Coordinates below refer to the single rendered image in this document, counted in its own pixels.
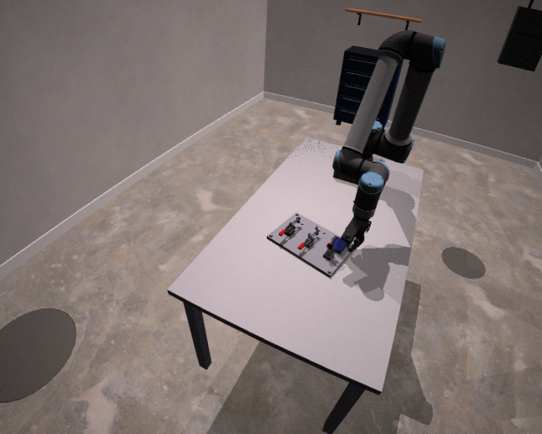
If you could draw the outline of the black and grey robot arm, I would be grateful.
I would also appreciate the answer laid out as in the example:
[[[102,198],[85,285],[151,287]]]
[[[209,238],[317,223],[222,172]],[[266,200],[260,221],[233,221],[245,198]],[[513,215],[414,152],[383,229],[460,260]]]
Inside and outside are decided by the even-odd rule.
[[[389,177],[387,165],[381,161],[373,162],[373,154],[400,164],[408,158],[414,145],[411,130],[435,68],[440,68],[444,46],[443,39],[413,30],[393,34],[379,46],[378,62],[346,142],[336,151],[332,165],[333,170],[359,180],[352,208],[357,217],[373,217]],[[376,118],[397,65],[404,59],[409,60],[409,68],[391,130],[390,127],[385,130]]]

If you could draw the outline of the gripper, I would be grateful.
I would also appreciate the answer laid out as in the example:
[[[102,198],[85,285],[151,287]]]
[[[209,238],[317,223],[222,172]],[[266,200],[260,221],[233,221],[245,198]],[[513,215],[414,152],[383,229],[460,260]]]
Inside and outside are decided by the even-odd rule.
[[[352,245],[351,247],[351,244],[347,243],[347,249],[348,249],[348,252],[352,252],[353,250],[355,250],[356,248],[358,248],[364,241],[364,233],[368,232],[369,231],[369,228],[371,226],[371,221],[369,221],[369,219],[361,219],[360,217],[357,217],[354,213],[353,213],[354,217],[357,218],[358,220],[361,220],[361,221],[364,221],[364,220],[368,220],[368,221],[364,221],[364,224],[362,225],[362,227],[360,228],[356,238],[354,239],[354,244]],[[364,231],[365,230],[365,231]]]

